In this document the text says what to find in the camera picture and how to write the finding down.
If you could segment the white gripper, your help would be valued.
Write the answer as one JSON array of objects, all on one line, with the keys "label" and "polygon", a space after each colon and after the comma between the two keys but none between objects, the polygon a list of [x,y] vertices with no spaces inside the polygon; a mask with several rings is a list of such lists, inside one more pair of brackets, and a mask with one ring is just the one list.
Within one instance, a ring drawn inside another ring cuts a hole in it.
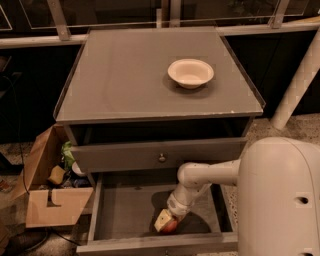
[{"label": "white gripper", "polygon": [[186,216],[190,212],[190,207],[180,203],[173,193],[167,199],[167,208],[163,209],[157,217],[154,228],[157,232],[161,232],[174,220],[173,215],[176,217]]}]

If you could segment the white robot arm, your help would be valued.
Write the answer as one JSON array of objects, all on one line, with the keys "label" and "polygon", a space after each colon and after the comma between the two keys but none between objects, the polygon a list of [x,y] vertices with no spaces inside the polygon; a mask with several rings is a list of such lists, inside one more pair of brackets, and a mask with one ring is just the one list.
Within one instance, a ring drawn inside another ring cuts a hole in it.
[{"label": "white robot arm", "polygon": [[239,160],[185,163],[155,228],[173,231],[211,184],[237,191],[238,256],[320,256],[320,146],[284,137]]}]

